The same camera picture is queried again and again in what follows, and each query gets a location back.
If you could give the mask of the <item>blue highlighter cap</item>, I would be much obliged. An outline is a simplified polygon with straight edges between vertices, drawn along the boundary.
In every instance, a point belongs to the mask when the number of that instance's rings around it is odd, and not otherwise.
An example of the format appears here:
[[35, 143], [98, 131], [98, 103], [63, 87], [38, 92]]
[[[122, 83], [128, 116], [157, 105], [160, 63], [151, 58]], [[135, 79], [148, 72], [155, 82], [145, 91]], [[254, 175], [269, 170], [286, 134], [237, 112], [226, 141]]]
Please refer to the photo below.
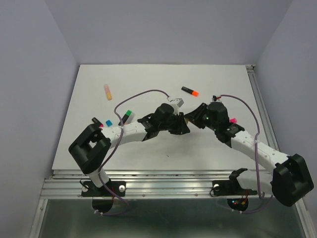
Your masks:
[[107, 127], [111, 127], [113, 125], [113, 123], [110, 120], [107, 120], [106, 125], [107, 125]]

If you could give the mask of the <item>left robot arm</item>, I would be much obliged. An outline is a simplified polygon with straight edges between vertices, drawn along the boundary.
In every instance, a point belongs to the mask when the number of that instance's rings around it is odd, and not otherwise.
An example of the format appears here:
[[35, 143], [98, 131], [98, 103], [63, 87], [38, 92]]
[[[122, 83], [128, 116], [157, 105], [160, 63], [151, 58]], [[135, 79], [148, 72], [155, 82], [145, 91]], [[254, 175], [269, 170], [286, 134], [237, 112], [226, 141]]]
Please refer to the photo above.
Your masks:
[[154, 113], [123, 126], [101, 128], [95, 123], [88, 125], [72, 142], [68, 151], [83, 174], [93, 182], [98, 195], [110, 191], [110, 179], [102, 163], [109, 150], [112, 154], [120, 145], [143, 142], [155, 138], [159, 132], [168, 131], [173, 135], [190, 132], [184, 113], [176, 104], [161, 104]]

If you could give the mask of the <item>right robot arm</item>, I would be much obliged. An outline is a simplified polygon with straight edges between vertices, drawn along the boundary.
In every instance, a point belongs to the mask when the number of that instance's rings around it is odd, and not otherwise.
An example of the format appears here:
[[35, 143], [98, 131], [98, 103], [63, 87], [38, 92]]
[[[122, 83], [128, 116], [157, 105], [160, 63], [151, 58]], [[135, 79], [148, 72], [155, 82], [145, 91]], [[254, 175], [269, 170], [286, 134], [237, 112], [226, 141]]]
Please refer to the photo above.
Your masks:
[[227, 108], [221, 102], [202, 103], [185, 115], [196, 127], [211, 129], [216, 138], [228, 147], [254, 160], [255, 172], [239, 169], [230, 175], [228, 188], [233, 193], [244, 189], [270, 194], [282, 205], [291, 207], [314, 188], [305, 159], [277, 151], [251, 136], [243, 127], [230, 121]]

